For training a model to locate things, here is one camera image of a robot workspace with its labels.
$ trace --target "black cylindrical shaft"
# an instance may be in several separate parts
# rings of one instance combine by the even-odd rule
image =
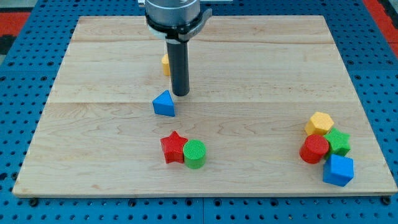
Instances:
[[[167,43],[167,53],[169,55],[173,93],[176,96],[185,96],[189,93],[187,43]]]

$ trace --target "green cylinder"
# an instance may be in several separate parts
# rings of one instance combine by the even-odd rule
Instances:
[[[192,139],[183,147],[184,163],[191,169],[199,169],[206,162],[206,146],[203,142]]]

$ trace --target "metal robot end effector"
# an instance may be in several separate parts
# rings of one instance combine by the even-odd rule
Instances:
[[[211,17],[211,9],[200,10],[200,0],[139,0],[145,7],[148,29],[165,40],[173,93],[189,93],[187,42],[197,35]]]

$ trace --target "blue pegboard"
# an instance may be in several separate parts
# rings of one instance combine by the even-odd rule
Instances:
[[[360,0],[202,5],[214,15],[324,15],[395,180],[398,61]],[[0,223],[397,223],[398,196],[19,199],[11,194],[79,16],[143,15],[133,0],[39,0],[0,67]]]

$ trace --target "red star block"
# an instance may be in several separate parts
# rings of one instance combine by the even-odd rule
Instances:
[[[182,149],[187,141],[188,139],[179,136],[176,131],[173,131],[169,137],[160,140],[167,164],[170,162],[184,163]]]

